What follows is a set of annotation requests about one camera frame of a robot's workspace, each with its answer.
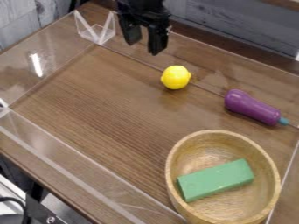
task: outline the purple toy eggplant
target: purple toy eggplant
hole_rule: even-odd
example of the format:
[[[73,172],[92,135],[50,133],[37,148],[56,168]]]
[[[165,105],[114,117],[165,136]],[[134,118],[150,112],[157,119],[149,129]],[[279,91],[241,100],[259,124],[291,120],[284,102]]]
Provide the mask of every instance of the purple toy eggplant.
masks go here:
[[[245,92],[231,89],[225,95],[225,108],[248,116],[267,125],[277,123],[288,125],[288,120],[281,117],[280,110],[253,99]]]

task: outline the gray wall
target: gray wall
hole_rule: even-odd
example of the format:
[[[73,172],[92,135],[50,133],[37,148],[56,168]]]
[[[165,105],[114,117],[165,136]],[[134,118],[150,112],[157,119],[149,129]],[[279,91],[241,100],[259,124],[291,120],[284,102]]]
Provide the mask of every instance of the gray wall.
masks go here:
[[[295,57],[299,12],[259,0],[165,0],[175,19]]]
[[[0,0],[0,50],[68,13],[70,0]]]

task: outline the green block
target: green block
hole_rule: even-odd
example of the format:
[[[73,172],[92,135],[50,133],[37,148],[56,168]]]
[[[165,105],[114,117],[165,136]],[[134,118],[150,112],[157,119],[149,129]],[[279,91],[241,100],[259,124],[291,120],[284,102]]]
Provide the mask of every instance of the green block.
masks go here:
[[[245,159],[196,171],[177,178],[177,186],[185,202],[199,200],[213,193],[252,182],[253,172]]]

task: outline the wooden bowl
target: wooden bowl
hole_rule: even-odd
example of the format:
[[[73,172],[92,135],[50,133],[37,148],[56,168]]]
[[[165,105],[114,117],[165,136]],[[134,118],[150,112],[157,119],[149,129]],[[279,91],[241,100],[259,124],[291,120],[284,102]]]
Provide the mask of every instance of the wooden bowl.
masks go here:
[[[240,158],[247,160],[255,173],[252,184],[185,203],[176,187],[177,176]],[[271,157],[248,138],[225,130],[195,132],[172,147],[165,182],[172,204],[191,224],[260,223],[280,193],[280,178]]]

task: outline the yellow ball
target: yellow ball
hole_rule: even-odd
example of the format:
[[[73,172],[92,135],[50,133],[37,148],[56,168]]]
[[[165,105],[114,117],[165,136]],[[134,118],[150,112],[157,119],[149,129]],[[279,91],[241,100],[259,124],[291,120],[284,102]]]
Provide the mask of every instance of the yellow ball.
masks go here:
[[[162,71],[161,83],[169,89],[180,89],[189,83],[192,75],[184,66],[169,66]]]

